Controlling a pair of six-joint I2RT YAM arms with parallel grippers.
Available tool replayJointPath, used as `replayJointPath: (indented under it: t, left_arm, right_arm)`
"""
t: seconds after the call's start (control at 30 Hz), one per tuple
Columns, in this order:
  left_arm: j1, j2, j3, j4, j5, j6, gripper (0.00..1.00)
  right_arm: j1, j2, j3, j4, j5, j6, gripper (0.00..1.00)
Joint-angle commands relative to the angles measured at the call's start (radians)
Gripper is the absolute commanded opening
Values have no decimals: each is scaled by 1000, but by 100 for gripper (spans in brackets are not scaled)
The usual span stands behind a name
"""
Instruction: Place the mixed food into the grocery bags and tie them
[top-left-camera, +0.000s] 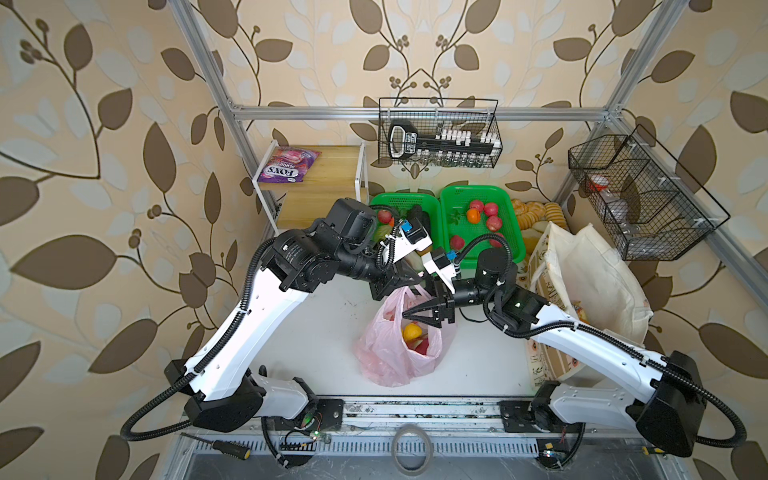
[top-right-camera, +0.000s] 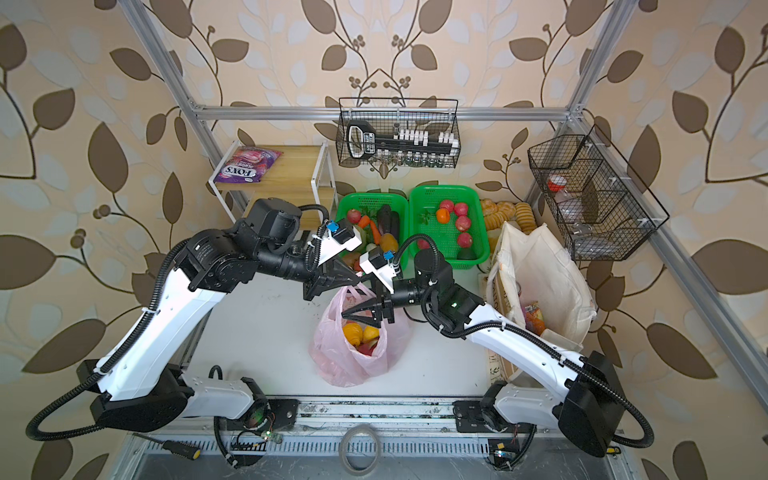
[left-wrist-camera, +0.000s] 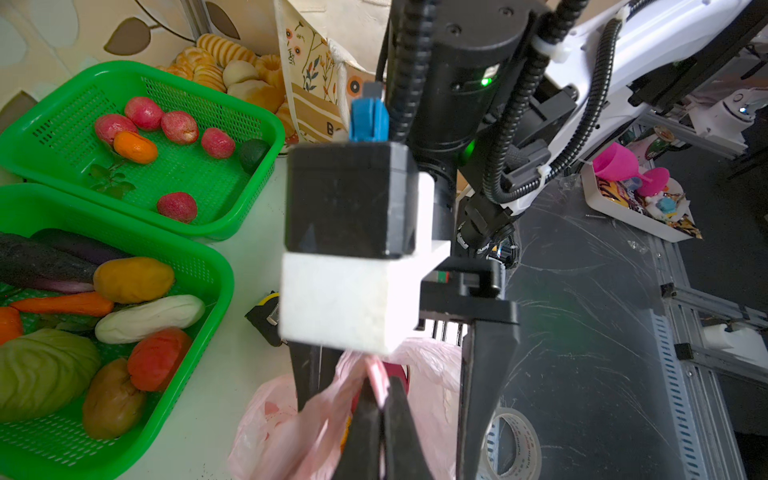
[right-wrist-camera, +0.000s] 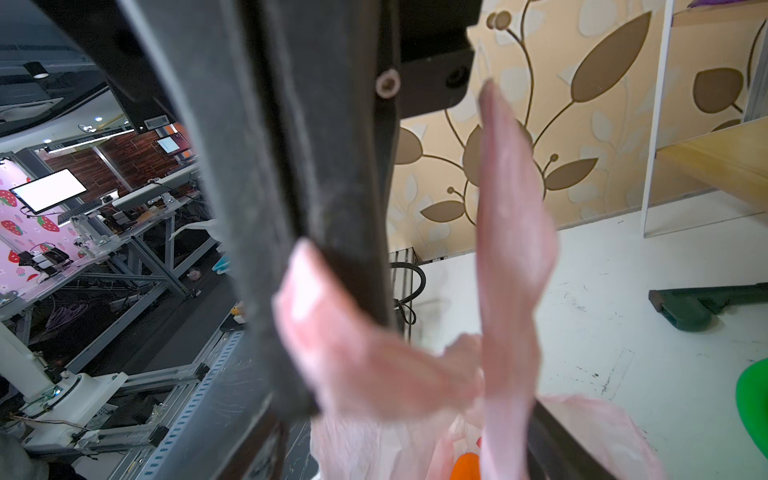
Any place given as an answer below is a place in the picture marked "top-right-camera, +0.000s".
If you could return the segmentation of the pink plastic bag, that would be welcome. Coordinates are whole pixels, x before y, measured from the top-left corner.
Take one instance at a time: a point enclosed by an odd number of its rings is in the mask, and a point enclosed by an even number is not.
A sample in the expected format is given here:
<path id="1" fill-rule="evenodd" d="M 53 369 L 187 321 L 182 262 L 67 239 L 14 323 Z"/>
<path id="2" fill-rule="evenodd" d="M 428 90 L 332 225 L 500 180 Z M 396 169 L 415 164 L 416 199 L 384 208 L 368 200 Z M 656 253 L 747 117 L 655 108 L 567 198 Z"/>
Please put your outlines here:
<path id="1" fill-rule="evenodd" d="M 343 287 L 321 316 L 309 355 L 326 383 L 342 388 L 360 385 L 387 373 L 404 354 L 411 329 L 400 309 L 392 323 L 383 321 L 379 327 L 342 317 L 343 311 L 373 298 L 363 285 Z"/>

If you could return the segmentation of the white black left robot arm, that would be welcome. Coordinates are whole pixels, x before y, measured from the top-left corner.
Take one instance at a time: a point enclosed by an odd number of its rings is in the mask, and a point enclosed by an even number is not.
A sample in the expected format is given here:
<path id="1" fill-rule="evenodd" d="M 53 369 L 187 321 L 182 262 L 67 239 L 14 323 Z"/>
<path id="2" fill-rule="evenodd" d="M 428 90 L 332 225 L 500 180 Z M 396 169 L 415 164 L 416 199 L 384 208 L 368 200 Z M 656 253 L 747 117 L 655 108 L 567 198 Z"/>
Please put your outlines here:
<path id="1" fill-rule="evenodd" d="M 35 441 L 75 438 L 102 429 L 152 432 L 178 418 L 226 418 L 248 424 L 267 408 L 256 382 L 199 378 L 171 359 L 200 321 L 238 285 L 264 274 L 302 283 L 315 296 L 359 278 L 338 256 L 361 244 L 359 233 L 315 205 L 323 220 L 305 246 L 296 244 L 308 206 L 259 199 L 226 230 L 208 229 L 179 242 L 163 260 L 148 306 L 129 333 L 97 362 L 78 370 L 80 385 L 36 414 Z"/>

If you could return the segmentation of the pink dragon fruit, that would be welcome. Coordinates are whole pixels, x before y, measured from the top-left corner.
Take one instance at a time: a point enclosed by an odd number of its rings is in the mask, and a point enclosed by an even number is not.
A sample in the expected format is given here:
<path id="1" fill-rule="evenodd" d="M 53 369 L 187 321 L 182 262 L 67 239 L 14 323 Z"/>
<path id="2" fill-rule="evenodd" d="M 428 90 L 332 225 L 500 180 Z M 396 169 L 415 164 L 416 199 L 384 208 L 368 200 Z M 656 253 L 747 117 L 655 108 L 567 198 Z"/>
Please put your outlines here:
<path id="1" fill-rule="evenodd" d="M 356 347 L 356 350 L 358 353 L 366 356 L 372 356 L 375 352 L 375 349 L 377 347 L 378 340 L 373 339 L 368 342 L 361 343 Z"/>

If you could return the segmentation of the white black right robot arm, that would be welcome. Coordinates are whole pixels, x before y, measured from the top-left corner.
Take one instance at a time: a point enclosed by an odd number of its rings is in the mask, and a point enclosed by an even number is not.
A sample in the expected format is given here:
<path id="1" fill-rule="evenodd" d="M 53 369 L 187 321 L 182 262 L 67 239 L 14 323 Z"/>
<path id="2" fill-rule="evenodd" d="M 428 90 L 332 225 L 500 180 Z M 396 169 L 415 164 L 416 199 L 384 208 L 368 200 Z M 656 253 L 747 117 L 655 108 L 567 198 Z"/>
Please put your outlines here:
<path id="1" fill-rule="evenodd" d="M 422 263 L 415 276 L 402 279 L 398 253 L 374 248 L 362 254 L 362 278 L 370 281 L 374 296 L 345 310 L 343 318 L 379 327 L 394 322 L 396 310 L 417 306 L 442 336 L 485 347 L 543 386 L 543 392 L 532 394 L 506 383 L 490 387 L 483 416 L 492 430 L 517 423 L 556 428 L 595 457 L 605 456 L 612 443 L 637 449 L 653 444 L 649 420 L 625 397 L 604 355 L 584 356 L 559 347 L 507 319 L 454 280 L 451 265 L 434 243 L 417 257 Z"/>

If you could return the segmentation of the yellow pear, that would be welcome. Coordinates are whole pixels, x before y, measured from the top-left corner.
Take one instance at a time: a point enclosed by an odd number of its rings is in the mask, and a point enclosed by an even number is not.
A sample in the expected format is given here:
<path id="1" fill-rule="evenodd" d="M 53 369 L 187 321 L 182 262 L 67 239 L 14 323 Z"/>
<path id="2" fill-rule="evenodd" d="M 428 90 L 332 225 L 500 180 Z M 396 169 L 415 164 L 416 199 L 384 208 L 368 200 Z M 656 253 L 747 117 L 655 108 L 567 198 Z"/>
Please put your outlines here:
<path id="1" fill-rule="evenodd" d="M 348 322 L 342 328 L 344 338 L 355 348 L 362 343 L 363 330 L 362 326 L 355 322 Z"/>

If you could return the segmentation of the cream canvas tote bag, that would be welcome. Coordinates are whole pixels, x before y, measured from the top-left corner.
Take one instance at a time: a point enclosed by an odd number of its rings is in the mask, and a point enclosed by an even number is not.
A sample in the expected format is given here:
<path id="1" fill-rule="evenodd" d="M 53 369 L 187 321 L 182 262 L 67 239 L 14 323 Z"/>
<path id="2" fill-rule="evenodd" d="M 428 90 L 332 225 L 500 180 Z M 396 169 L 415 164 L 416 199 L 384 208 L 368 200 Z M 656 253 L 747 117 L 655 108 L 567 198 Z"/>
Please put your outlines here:
<path id="1" fill-rule="evenodd" d="M 506 222 L 490 234 L 488 272 L 478 276 L 480 293 L 504 317 L 525 324 L 525 308 L 537 305 L 540 336 L 580 352 L 596 305 L 587 282 L 568 251 L 545 226 L 522 232 Z"/>

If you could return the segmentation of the purple Fox's candy bag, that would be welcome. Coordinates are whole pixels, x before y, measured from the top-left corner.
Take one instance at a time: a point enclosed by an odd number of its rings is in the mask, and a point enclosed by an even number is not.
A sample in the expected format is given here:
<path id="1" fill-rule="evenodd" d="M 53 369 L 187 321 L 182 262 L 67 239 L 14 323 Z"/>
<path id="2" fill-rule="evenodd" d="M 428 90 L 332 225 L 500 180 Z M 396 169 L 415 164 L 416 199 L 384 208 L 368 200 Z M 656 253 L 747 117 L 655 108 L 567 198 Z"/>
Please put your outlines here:
<path id="1" fill-rule="evenodd" d="M 283 152 L 261 147 L 238 147 L 214 177 L 225 184 L 260 183 Z"/>

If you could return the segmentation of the orange Fox's candy bag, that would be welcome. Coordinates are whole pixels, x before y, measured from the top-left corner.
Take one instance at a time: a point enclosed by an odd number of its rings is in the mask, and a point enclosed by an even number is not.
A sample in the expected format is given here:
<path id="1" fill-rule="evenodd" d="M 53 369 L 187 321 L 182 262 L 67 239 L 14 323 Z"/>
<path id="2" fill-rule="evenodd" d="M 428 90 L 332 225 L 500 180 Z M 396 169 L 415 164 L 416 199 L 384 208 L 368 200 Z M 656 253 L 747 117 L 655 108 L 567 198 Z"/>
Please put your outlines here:
<path id="1" fill-rule="evenodd" d="M 525 328 L 528 331 L 541 336 L 543 332 L 547 330 L 543 313 L 538 302 L 532 302 L 525 305 L 523 307 L 523 313 L 525 318 Z"/>

